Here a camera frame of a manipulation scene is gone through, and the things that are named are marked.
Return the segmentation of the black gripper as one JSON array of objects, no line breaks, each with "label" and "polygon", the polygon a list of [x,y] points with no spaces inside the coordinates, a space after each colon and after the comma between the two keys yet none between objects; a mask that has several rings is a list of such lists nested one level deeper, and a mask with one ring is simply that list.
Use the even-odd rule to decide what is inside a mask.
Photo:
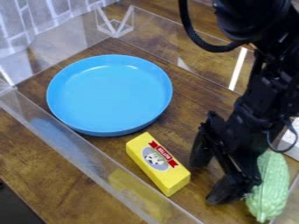
[{"label": "black gripper", "polygon": [[258,157],[284,127],[283,115],[278,101],[251,103],[243,99],[238,99],[228,119],[208,112],[191,147],[190,167],[203,168],[218,159],[224,175],[206,198],[211,205],[240,200],[262,183]]}]

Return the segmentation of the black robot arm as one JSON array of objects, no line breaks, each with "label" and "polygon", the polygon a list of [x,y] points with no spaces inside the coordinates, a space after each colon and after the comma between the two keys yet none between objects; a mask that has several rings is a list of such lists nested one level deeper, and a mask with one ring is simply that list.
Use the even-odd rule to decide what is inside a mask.
[{"label": "black robot arm", "polygon": [[207,201],[215,205],[240,199],[262,183],[258,157],[274,148],[274,141],[290,118],[299,116],[299,11],[291,0],[214,0],[219,28],[231,39],[212,45],[196,34],[187,0],[179,0],[184,30],[206,51],[224,53],[251,44],[255,50],[247,90],[236,99],[228,119],[214,111],[200,124],[190,166],[202,168],[219,161],[224,176]]}]

